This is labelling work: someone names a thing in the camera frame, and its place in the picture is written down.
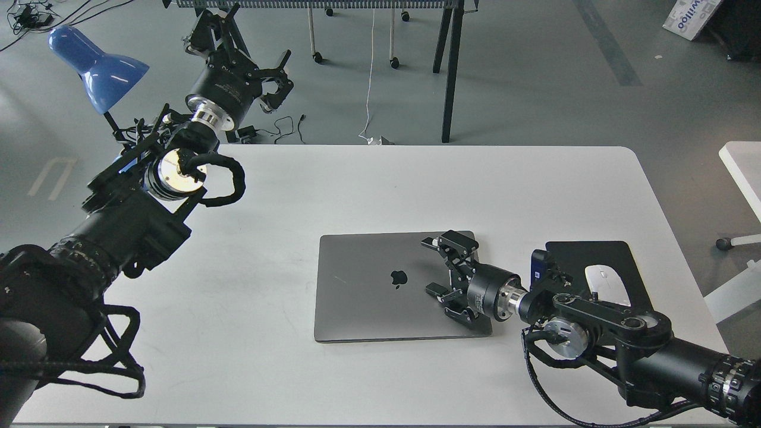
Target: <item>robotic arm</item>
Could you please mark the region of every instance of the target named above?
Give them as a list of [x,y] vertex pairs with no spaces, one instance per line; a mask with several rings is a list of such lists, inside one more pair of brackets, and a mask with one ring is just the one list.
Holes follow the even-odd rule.
[[[560,410],[539,384],[530,356],[557,369],[587,366],[615,384],[627,405],[658,409],[650,417],[619,426],[663,420],[695,407],[737,425],[761,426],[761,362],[675,338],[671,321],[659,312],[604,302],[594,294],[586,297],[588,290],[574,286],[547,251],[532,254],[526,290],[515,273],[475,261],[478,242],[465,235],[449,231],[422,244],[437,251],[450,269],[451,289],[436,283],[426,289],[447,316],[469,325],[479,316],[505,321],[518,314],[529,324],[522,338],[531,381],[565,419],[601,426]],[[541,350],[541,340],[563,359]],[[672,404],[676,397],[686,400]]]
[[[48,383],[83,385],[121,398],[143,395],[142,367],[129,354],[139,313],[106,305],[103,294],[120,273],[136,278],[169,258],[190,236],[184,221],[198,204],[223,206],[243,196],[244,170],[216,152],[217,135],[237,129],[254,100],[272,111],[293,88],[283,70],[290,51],[276,68],[260,69],[237,32],[236,11],[237,6],[222,17],[204,10],[186,40],[186,51],[205,59],[186,98],[190,113],[165,104],[152,123],[140,120],[128,129],[106,115],[124,150],[88,184],[85,221],[49,250],[20,245],[0,254],[0,427],[10,425],[34,389]],[[268,81],[277,84],[276,92],[263,93]],[[232,172],[231,195],[204,198],[207,164]],[[171,212],[156,198],[184,202]],[[129,319],[122,334],[113,328],[112,315]],[[98,337],[111,355],[82,359]],[[109,391],[60,378],[66,371],[123,375],[138,387]]]

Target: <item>computer mouse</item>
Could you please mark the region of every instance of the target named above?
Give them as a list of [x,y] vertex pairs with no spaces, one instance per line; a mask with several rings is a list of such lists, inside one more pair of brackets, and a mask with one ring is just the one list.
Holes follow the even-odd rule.
[[599,300],[624,306],[632,305],[621,277],[612,267],[593,264],[584,269],[584,275],[587,277],[589,290],[597,293]]

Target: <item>white table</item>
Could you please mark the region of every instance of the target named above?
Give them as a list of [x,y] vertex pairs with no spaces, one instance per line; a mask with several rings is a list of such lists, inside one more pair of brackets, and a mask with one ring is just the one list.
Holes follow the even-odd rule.
[[[761,142],[730,141],[718,155],[761,222]],[[758,242],[761,242],[761,234],[740,236],[731,239],[730,248]]]
[[[528,379],[518,319],[492,337],[321,344],[313,339],[324,234],[469,229],[479,256],[527,281],[551,240],[629,243],[655,308],[677,336],[726,352],[635,155],[620,147],[225,146],[247,171],[244,198],[198,208],[193,236],[107,302],[142,313],[142,399],[50,385],[17,423],[146,425],[567,424]],[[212,177],[211,194],[222,194]],[[588,369],[540,379],[598,423],[628,408]],[[128,384],[115,384],[124,389]],[[692,410],[667,423],[722,423]]]
[[[761,142],[730,141],[718,154],[761,222]],[[717,247],[728,250],[737,245],[758,242],[761,242],[761,234],[722,238],[717,241]],[[758,301],[761,301],[761,264],[753,260],[748,261],[747,269],[705,297],[705,303],[717,323]]]

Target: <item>silver laptop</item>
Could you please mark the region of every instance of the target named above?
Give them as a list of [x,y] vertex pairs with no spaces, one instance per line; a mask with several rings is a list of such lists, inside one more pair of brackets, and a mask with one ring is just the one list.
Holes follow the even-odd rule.
[[[484,337],[487,317],[459,324],[425,292],[449,286],[449,269],[420,241],[442,232],[324,235],[320,239],[314,339],[365,342]],[[472,232],[462,232],[473,238]]]

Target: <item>gray floor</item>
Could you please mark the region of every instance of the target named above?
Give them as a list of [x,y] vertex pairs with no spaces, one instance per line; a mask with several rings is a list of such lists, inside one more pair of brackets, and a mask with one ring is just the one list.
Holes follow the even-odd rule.
[[[153,117],[164,102],[181,108],[202,66],[201,59],[182,52],[180,42],[193,25],[192,11],[165,11],[159,3],[139,0],[78,26],[106,51],[151,65],[146,78],[112,109],[121,123]],[[67,12],[79,4],[70,0],[56,7]],[[727,141],[761,140],[761,65],[728,62],[711,37],[689,42],[663,30],[672,5],[669,0],[482,1],[481,11],[465,16],[451,144],[630,148],[706,294],[748,260],[757,260],[761,250],[758,244],[728,253],[713,247],[722,236],[761,229],[718,157]],[[601,17],[596,27],[583,19],[590,11]],[[402,66],[392,70],[387,60],[390,12],[376,12],[367,135],[383,135],[396,144],[437,145],[446,61],[440,75],[431,74],[431,62],[441,12],[411,13],[409,23],[397,20],[396,55]],[[288,72],[295,89],[283,108],[265,116],[253,107],[247,124],[274,130],[274,119],[304,114],[306,143],[364,144],[357,134],[365,125],[372,16],[368,10],[336,11],[332,18],[315,14],[317,48],[327,58],[316,65],[305,11],[240,11],[238,23],[262,67],[274,65],[284,49],[294,53]],[[640,85],[619,83],[616,65],[611,67],[595,38],[604,36],[605,28],[610,37],[603,44],[615,40],[618,58],[630,64]],[[9,30],[0,31],[1,44],[10,40]],[[4,248],[26,241],[48,244],[68,230],[62,225],[77,224],[81,214],[69,201],[87,196],[84,183],[117,148],[108,141],[105,122],[84,100],[76,75],[51,59],[43,35],[30,34],[0,53],[0,75],[0,105],[6,112],[0,119],[4,198],[18,193],[11,191],[14,180],[25,195],[50,156],[79,159],[60,196],[66,202],[23,219],[40,227],[0,238]],[[298,144],[298,136],[279,143]],[[720,324],[729,349],[761,356],[760,321],[756,309]]]

